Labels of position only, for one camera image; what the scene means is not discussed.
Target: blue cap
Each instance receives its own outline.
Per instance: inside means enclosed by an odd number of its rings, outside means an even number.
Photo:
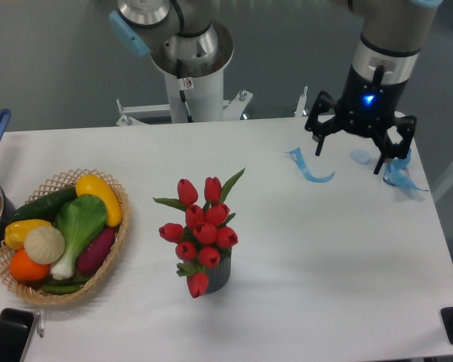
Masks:
[[[113,11],[109,14],[109,24],[118,36],[122,44],[134,55],[144,57],[149,54],[151,50],[148,48],[144,41],[129,27],[129,25],[122,19],[118,13]]]
[[[425,8],[436,8],[443,0],[411,0],[413,4],[424,6]]]

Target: robotic arm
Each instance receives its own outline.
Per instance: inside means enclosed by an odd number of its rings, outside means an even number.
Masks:
[[[416,128],[416,117],[398,118],[396,105],[442,0],[331,0],[365,18],[342,97],[336,101],[321,91],[305,129],[318,142],[320,155],[325,137],[345,130],[372,138],[381,156],[374,169],[392,158],[406,158]],[[319,114],[333,109],[335,116],[320,122]],[[396,127],[402,140],[387,134]]]
[[[165,76],[173,123],[221,120],[223,69],[233,41],[211,19],[211,0],[117,0],[117,5],[109,22],[132,53],[151,53]]]

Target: orange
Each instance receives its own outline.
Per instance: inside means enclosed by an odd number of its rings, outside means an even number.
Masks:
[[[10,274],[18,281],[40,281],[50,270],[50,265],[32,261],[25,250],[17,251],[10,261]]]

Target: green cucumber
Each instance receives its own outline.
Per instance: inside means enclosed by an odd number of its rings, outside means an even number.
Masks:
[[[64,279],[63,281],[58,281],[56,279],[50,279],[47,281],[47,285],[84,285],[90,280],[89,277],[77,277]]]
[[[66,202],[76,198],[75,187],[51,192],[16,209],[8,222],[12,223],[29,219],[53,220]]]
[[[82,289],[85,283],[80,284],[69,284],[69,285],[59,285],[59,284],[44,284],[40,287],[40,290],[48,294],[71,294],[75,293],[78,290]]]

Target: blue led light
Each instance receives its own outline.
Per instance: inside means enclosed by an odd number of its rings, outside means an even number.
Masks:
[[[374,96],[372,94],[369,94],[367,96],[364,96],[362,98],[362,101],[364,102],[365,105],[370,106],[372,104],[372,101],[374,100]]]

